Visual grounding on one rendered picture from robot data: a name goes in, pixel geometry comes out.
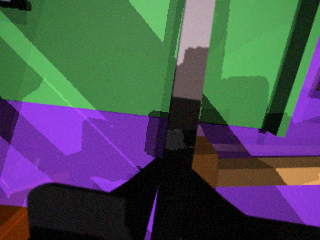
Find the green striped mat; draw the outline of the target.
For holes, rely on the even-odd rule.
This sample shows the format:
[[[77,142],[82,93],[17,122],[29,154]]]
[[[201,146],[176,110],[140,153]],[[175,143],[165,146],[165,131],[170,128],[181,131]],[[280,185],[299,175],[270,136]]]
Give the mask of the green striped mat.
[[[199,122],[264,129],[303,0],[215,0]],[[0,99],[168,118],[185,0],[0,5]]]

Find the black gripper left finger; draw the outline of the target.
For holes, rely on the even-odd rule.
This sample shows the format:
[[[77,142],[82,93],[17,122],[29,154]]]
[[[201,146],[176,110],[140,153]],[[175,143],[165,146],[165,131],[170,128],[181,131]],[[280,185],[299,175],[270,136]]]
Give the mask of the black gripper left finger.
[[[156,157],[110,192],[47,182],[26,199],[30,237],[45,230],[95,240],[144,240],[157,194],[162,158]]]

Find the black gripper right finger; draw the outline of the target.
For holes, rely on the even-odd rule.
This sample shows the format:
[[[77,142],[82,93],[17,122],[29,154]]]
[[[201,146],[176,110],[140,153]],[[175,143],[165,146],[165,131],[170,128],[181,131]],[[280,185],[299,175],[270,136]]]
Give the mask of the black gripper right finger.
[[[192,169],[181,240],[320,240],[320,226],[246,215]]]

